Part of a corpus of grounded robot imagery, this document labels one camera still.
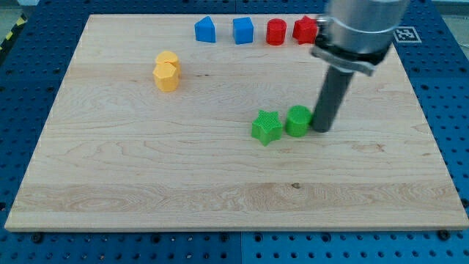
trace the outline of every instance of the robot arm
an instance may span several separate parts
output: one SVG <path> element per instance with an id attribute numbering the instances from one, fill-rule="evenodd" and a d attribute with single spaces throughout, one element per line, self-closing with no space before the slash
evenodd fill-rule
<path id="1" fill-rule="evenodd" d="M 330 64 L 312 127 L 327 132 L 355 71 L 373 74 L 384 59 L 410 0 L 330 0 L 317 23 L 311 54 Z"/>

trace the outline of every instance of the blue pegboard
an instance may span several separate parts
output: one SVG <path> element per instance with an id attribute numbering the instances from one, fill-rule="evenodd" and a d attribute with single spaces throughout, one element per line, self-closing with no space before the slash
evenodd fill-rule
<path id="1" fill-rule="evenodd" d="M 42 0 L 0 67 L 3 226 L 89 14 L 319 13 L 325 0 Z M 430 1 L 402 25 L 422 43 L 396 49 L 448 170 L 469 198 L 469 62 Z M 33 234 L 0 229 L 0 263 L 469 263 L 469 232 Z"/>

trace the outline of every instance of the wood grain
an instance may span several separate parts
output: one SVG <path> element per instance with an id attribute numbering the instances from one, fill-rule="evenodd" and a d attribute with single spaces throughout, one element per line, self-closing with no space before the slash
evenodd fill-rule
<path id="1" fill-rule="evenodd" d="M 300 15 L 277 15 L 289 25 Z M 259 109 L 310 108 L 327 64 L 287 37 L 194 41 L 200 15 L 92 15 L 7 220 L 9 231 L 458 230 L 455 187 L 392 48 L 357 74 L 331 132 L 250 136 Z M 180 88 L 153 83 L 163 50 Z"/>

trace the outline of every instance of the blue block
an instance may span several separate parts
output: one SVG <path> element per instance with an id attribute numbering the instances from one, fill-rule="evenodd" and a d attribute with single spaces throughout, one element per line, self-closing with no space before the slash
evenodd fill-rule
<path id="1" fill-rule="evenodd" d="M 210 16 L 206 16 L 194 25 L 196 30 L 196 40 L 208 43 L 215 43 L 215 25 Z"/>
<path id="2" fill-rule="evenodd" d="M 252 43 L 254 25 L 251 18 L 233 19 L 233 38 L 236 44 Z"/>

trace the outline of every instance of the green block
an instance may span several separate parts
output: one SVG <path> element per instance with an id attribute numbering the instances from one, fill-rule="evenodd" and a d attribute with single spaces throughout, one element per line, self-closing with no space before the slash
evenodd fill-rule
<path id="1" fill-rule="evenodd" d="M 267 146 L 273 140 L 279 140 L 283 125 L 278 119 L 278 112 L 259 110 L 259 116 L 252 122 L 251 136 Z"/>
<path id="2" fill-rule="evenodd" d="M 311 112 L 306 106 L 293 106 L 287 114 L 285 131 L 290 136 L 302 137 L 308 132 Z"/>

